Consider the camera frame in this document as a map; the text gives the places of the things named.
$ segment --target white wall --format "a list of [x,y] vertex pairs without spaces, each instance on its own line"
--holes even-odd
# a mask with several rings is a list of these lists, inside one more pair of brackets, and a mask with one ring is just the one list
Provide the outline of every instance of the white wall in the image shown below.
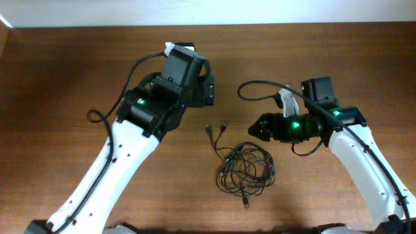
[[416,0],[0,0],[13,27],[416,21]]

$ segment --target cable plug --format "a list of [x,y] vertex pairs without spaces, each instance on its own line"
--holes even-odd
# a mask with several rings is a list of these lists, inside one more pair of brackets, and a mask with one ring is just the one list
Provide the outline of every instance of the cable plug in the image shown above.
[[223,133],[227,128],[227,123],[223,123],[220,127],[221,133]]
[[244,204],[245,209],[250,208],[250,206],[248,205],[248,198],[247,197],[242,198],[242,203]]
[[205,124],[205,130],[207,131],[208,137],[212,138],[213,137],[213,131],[211,130],[211,125],[209,123]]

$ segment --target wooden table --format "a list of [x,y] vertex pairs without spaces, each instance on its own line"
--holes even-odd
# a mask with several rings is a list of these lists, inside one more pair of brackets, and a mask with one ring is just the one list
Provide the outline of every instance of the wooden table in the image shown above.
[[[341,105],[359,107],[391,166],[416,192],[415,28],[415,23],[334,23],[13,29],[0,62],[0,233],[22,233],[33,218],[48,219],[60,207],[107,137],[101,124],[87,122],[87,110],[107,111],[135,60],[162,51],[165,41],[194,42],[210,60],[216,104],[186,111],[181,126],[137,170],[108,225],[285,231],[344,222],[372,229],[364,201],[336,156],[322,148],[297,157],[288,144],[249,136],[247,128],[262,113],[280,110],[271,99],[246,102],[236,91],[252,79],[299,90],[301,81],[330,75]],[[129,87],[163,64],[163,58],[147,61]],[[252,96],[278,90],[250,89]],[[204,125],[210,122],[216,135],[224,121],[229,127],[221,146],[249,140],[276,162],[276,184],[250,198],[248,210],[241,199],[215,187],[221,162]]]

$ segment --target cable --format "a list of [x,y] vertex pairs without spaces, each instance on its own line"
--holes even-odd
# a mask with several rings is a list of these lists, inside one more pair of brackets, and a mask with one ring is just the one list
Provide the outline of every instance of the cable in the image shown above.
[[[122,88],[122,92],[120,93],[120,95],[118,96],[118,99],[117,99],[117,101],[114,103],[114,105],[111,107],[111,109],[108,111],[108,113],[106,113],[106,115],[105,115],[105,118],[107,119],[110,115],[111,115],[111,113],[116,109],[116,107],[118,106],[118,104],[121,102],[121,100],[122,100],[122,98],[124,97],[124,93],[125,93],[125,90],[127,89],[127,85],[129,84],[129,81],[130,81],[130,78],[131,78],[131,76],[132,76],[132,74],[133,74],[133,72],[136,70],[136,67],[140,64],[140,63],[142,63],[142,62],[144,62],[144,61],[146,61],[146,60],[148,60],[148,59],[150,59],[150,58],[154,58],[154,57],[158,57],[158,56],[164,56],[164,57],[166,57],[166,55],[164,54],[164,52],[159,52],[159,53],[156,53],[156,54],[152,54],[152,55],[148,55],[148,56],[145,56],[145,57],[143,57],[143,58],[141,58],[141,59],[139,59],[136,63],[135,63],[135,65],[133,65],[133,67],[131,68],[131,70],[130,70],[130,72],[129,72],[129,75],[127,76],[127,80],[125,81],[125,84],[124,84],[124,86],[123,86],[123,88]],[[90,122],[92,122],[92,123],[99,123],[99,122],[102,122],[103,120],[102,119],[98,119],[98,120],[93,120],[93,119],[90,119]]]
[[89,110],[88,113],[87,113],[87,118],[88,118],[88,120],[90,120],[90,122],[92,122],[92,119],[91,119],[91,114],[92,113],[97,114],[99,116],[100,120],[104,123],[105,129],[107,130],[107,134],[109,135],[109,139],[110,139],[110,141],[109,141],[110,152],[107,155],[107,160],[105,161],[103,169],[101,169],[100,173],[98,174],[98,176],[96,177],[96,179],[92,183],[91,187],[88,189],[88,192],[85,194],[84,198],[81,200],[81,202],[79,203],[77,208],[73,211],[73,213],[69,217],[67,217],[65,223],[62,226],[60,226],[56,230],[56,232],[54,232],[55,234],[60,233],[61,231],[63,231],[66,227],[68,227],[69,224],[71,224],[75,220],[75,217],[78,215],[79,211],[81,211],[81,209],[84,207],[86,201],[90,198],[92,192],[97,187],[98,183],[101,181],[102,177],[104,176],[105,172],[109,168],[110,163],[112,161],[112,155],[114,153],[114,139],[112,137],[112,131],[111,131],[111,128],[110,128],[110,124],[107,121],[106,117],[102,113],[100,113],[98,110],[94,110],[94,109]]
[[295,143],[294,144],[292,144],[292,152],[295,154],[295,155],[297,155],[297,156],[301,156],[301,157],[305,157],[305,156],[309,156],[309,155],[311,155],[311,154],[313,154],[314,152],[316,152],[319,148],[320,148],[320,146],[322,145],[322,143],[324,143],[322,140],[317,144],[317,146],[315,146],[310,152],[308,152],[308,153],[297,153],[297,152],[295,152],[294,151],[294,145],[295,145]]
[[[247,197],[260,195],[276,179],[273,158],[269,152],[251,142],[243,142],[235,148],[218,148],[216,145],[225,128],[223,124],[214,141],[211,126],[205,126],[211,145],[223,162],[216,173],[216,185],[222,192],[242,198],[244,207],[249,208]],[[231,152],[224,158],[219,153],[221,150]]]
[[[96,179],[94,180],[94,182],[92,183],[92,185],[91,185],[91,187],[88,189],[88,191],[87,191],[87,193],[85,194],[85,196],[84,196],[84,198],[81,200],[81,202],[79,203],[79,205],[77,206],[77,208],[75,208],[75,210],[74,210],[74,212],[69,216],[69,217],[67,217],[67,219],[66,219],[66,221],[65,221],[65,223],[63,224],[63,225],[61,225],[57,230],[56,230],[56,232],[54,232],[55,234],[57,234],[57,233],[60,233],[61,231],[63,231],[66,227],[68,227],[68,225],[70,225],[74,220],[75,220],[75,217],[78,215],[78,213],[81,211],[81,209],[84,207],[84,205],[85,205],[85,203],[86,203],[86,201],[88,201],[88,199],[90,198],[90,196],[91,196],[91,194],[93,193],[93,191],[96,189],[96,187],[97,187],[97,185],[98,185],[98,183],[101,181],[101,179],[102,179],[102,177],[104,176],[104,174],[105,174],[105,172],[107,171],[107,169],[109,168],[109,166],[110,166],[110,163],[111,163],[111,161],[112,161],[112,155],[113,155],[113,153],[114,153],[114,140],[113,140],[113,137],[112,137],[112,131],[111,131],[111,127],[110,127],[110,124],[109,124],[109,122],[107,121],[107,118],[111,115],[111,113],[116,109],[116,107],[118,106],[118,104],[121,102],[121,100],[122,100],[122,98],[124,97],[124,93],[125,93],[125,90],[127,89],[127,85],[129,84],[129,81],[130,81],[130,78],[131,78],[131,76],[132,76],[132,74],[133,74],[133,72],[136,70],[136,67],[140,64],[140,63],[142,63],[142,62],[144,62],[145,60],[148,60],[148,59],[150,59],[150,58],[153,58],[153,57],[158,57],[158,56],[164,56],[164,57],[166,57],[166,55],[164,54],[164,52],[160,52],[160,53],[156,53],[156,54],[152,54],[152,55],[148,55],[148,56],[145,56],[145,57],[143,57],[143,58],[141,58],[141,59],[139,59],[134,65],[133,65],[133,67],[131,68],[131,70],[130,70],[130,72],[129,72],[129,75],[127,76],[127,80],[125,81],[125,84],[124,84],[124,86],[123,86],[123,88],[122,88],[122,92],[120,93],[120,95],[118,96],[118,99],[117,99],[117,101],[115,102],[115,104],[111,107],[111,109],[110,109],[110,111],[106,114],[106,115],[103,115],[101,112],[99,112],[98,110],[96,110],[96,109],[90,109],[88,112],[87,112],[87,114],[86,114],[86,117],[87,117],[87,119],[88,119],[88,121],[89,122],[91,122],[91,123],[99,123],[99,122],[103,122],[104,123],[104,126],[105,126],[105,129],[107,130],[107,134],[108,134],[108,136],[109,136],[109,140],[110,140],[110,142],[109,142],[109,146],[110,146],[110,152],[109,152],[109,155],[107,156],[107,160],[105,161],[105,164],[104,164],[104,167],[101,169],[101,171],[100,171],[100,173],[98,174],[98,176],[96,177]],[[142,82],[140,82],[140,84],[145,84],[146,82],[148,82],[148,80],[150,79],[150,77],[154,77],[155,75],[157,75],[157,74],[159,74],[159,73],[151,73],[151,74],[149,74],[148,76],[147,76],[147,78],[145,77],[145,79],[142,81]],[[163,114],[163,116],[168,112],[168,111],[170,111],[171,109],[172,109],[173,107],[171,107],[170,109],[168,109],[164,114]],[[91,114],[97,114],[98,116],[99,116],[99,119],[98,120],[95,120],[95,119],[92,119],[91,118]]]
[[[310,100],[309,98],[303,96],[301,93],[295,91],[292,88],[286,87],[285,85],[279,84],[279,83],[275,83],[272,81],[248,81],[245,83],[242,83],[239,86],[239,89],[237,90],[237,94],[238,96],[246,101],[257,101],[259,98],[246,98],[243,97],[241,95],[241,89],[246,86],[246,85],[250,85],[250,84],[265,84],[265,85],[272,85],[272,86],[277,86],[279,88],[284,88],[290,92],[292,92],[293,94],[296,94],[297,96],[299,96],[300,98],[302,98],[303,100],[305,100],[305,102],[307,102],[309,105],[313,106],[314,108],[316,108],[318,111],[320,111],[323,115],[325,115],[325,117],[332,119],[334,122],[336,122],[337,124],[339,124],[342,128],[344,128],[346,131],[348,131],[354,138],[355,140],[357,140],[357,142],[363,146],[363,148],[371,155],[371,157],[376,161],[376,163],[378,164],[378,166],[382,169],[382,171],[384,172],[385,176],[388,178],[388,180],[390,181],[391,185],[393,186],[395,192],[397,193],[398,196],[398,201],[400,202],[400,205],[403,207],[403,211],[404,211],[404,215],[406,217],[406,233],[410,234],[411,231],[411,221],[410,221],[410,214],[409,214],[409,210],[408,210],[408,206],[406,204],[405,201],[405,197],[403,197],[402,193],[400,192],[399,187],[396,184],[396,181],[393,179],[393,177],[391,176],[390,172],[387,170],[387,168],[384,166],[384,164],[379,160],[379,158],[377,157],[377,155],[373,152],[372,149],[370,149],[370,146],[368,146],[362,139],[360,139],[359,136],[357,136],[355,134],[355,132],[353,132],[353,130],[351,130],[347,125],[345,125],[342,121],[338,120],[337,118],[334,118],[328,111],[324,110],[321,106],[317,105],[315,102],[313,102],[312,100]],[[262,99],[266,99],[266,98],[270,98],[270,96],[267,97],[260,97],[260,100]]]

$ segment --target tangled cable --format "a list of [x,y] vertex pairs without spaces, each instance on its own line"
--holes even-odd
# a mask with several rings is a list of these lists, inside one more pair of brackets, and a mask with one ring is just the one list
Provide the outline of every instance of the tangled cable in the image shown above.
[[[205,130],[211,140],[215,153],[223,164],[216,173],[216,185],[225,193],[242,198],[245,208],[249,208],[248,196],[260,195],[265,187],[271,186],[275,179],[273,158],[269,152],[251,142],[243,142],[235,148],[218,148],[216,145],[226,130],[223,124],[220,134],[214,141],[211,126],[206,125]],[[230,150],[227,157],[221,156],[219,151]]]

